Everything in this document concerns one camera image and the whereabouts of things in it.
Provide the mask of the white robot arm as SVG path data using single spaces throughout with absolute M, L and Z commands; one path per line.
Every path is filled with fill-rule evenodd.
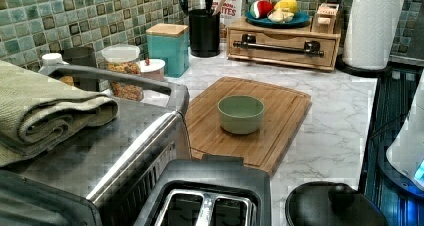
M 412 106 L 400 132 L 386 151 L 396 171 L 423 190 L 424 161 L 424 81 L 420 77 Z

